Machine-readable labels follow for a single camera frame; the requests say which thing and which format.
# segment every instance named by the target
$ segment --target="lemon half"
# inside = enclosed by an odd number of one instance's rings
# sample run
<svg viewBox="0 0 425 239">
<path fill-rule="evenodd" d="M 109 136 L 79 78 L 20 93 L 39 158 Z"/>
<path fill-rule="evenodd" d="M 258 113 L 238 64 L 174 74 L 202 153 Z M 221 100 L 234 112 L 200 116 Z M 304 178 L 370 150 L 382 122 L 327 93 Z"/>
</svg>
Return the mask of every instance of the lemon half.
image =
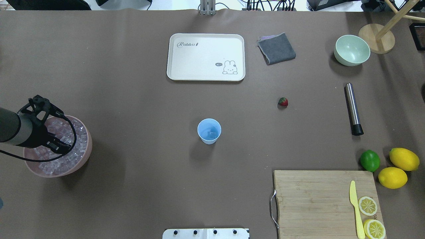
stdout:
<svg viewBox="0 0 425 239">
<path fill-rule="evenodd" d="M 385 227 L 382 222 L 375 219 L 368 219 L 365 221 L 363 226 L 365 234 L 370 239 L 384 239 L 385 238 Z"/>
<path fill-rule="evenodd" d="M 363 214 L 373 216 L 378 211 L 378 205 L 371 197 L 363 196 L 359 199 L 359 209 Z"/>
</svg>

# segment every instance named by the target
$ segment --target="wooden cutting board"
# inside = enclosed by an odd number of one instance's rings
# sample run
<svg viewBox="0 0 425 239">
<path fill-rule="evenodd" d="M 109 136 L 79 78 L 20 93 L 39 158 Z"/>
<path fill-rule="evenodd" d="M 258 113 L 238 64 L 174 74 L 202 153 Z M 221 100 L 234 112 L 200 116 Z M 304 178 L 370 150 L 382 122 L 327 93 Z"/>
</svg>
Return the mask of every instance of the wooden cutting board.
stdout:
<svg viewBox="0 0 425 239">
<path fill-rule="evenodd" d="M 356 182 L 357 199 L 373 198 L 378 204 L 374 216 L 382 220 L 375 181 L 368 171 L 275 170 L 280 239 L 356 239 L 350 183 Z"/>
</svg>

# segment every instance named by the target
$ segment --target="lime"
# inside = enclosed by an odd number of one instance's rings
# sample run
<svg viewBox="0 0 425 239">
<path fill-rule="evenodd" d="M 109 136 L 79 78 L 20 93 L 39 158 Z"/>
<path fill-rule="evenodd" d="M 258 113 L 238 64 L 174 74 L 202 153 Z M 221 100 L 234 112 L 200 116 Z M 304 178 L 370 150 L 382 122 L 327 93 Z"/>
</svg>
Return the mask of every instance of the lime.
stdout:
<svg viewBox="0 0 425 239">
<path fill-rule="evenodd" d="M 419 167 L 419 157 L 405 148 L 393 148 L 390 150 L 390 160 L 404 171 L 413 171 Z"/>
<path fill-rule="evenodd" d="M 363 214 L 373 216 L 378 211 L 378 205 L 373 198 L 363 196 L 359 199 L 359 209 Z"/>
<path fill-rule="evenodd" d="M 365 221 L 363 226 L 365 234 L 370 239 L 384 239 L 385 238 L 385 227 L 382 222 L 375 219 L 368 219 Z"/>
<path fill-rule="evenodd" d="M 396 189 L 407 183 L 407 174 L 399 168 L 388 167 L 379 172 L 378 179 L 384 187 Z"/>
<path fill-rule="evenodd" d="M 378 154 L 372 150 L 366 150 L 360 157 L 360 164 L 369 172 L 375 172 L 380 163 Z"/>
</svg>

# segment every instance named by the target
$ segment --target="round wooden base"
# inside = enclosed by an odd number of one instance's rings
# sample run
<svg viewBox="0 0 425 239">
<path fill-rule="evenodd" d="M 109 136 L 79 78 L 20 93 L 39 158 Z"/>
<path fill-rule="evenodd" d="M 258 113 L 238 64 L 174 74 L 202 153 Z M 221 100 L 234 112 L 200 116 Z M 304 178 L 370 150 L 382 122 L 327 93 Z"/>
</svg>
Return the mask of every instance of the round wooden base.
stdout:
<svg viewBox="0 0 425 239">
<path fill-rule="evenodd" d="M 373 23 L 362 27 L 359 31 L 359 37 L 367 42 L 373 53 L 385 54 L 391 51 L 396 42 L 391 31 L 388 31 L 380 40 L 376 40 L 375 36 L 382 28 L 384 26 Z"/>
</svg>

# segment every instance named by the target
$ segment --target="cup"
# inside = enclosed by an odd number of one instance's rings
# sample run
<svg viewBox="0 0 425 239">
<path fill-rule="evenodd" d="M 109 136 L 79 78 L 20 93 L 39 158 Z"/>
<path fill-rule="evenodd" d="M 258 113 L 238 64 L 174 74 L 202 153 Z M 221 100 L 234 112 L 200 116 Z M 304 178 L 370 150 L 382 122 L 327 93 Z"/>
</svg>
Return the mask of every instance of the cup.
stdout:
<svg viewBox="0 0 425 239">
<path fill-rule="evenodd" d="M 198 125 L 198 135 L 208 145 L 215 143 L 220 134 L 221 126 L 215 119 L 204 119 Z"/>
</svg>

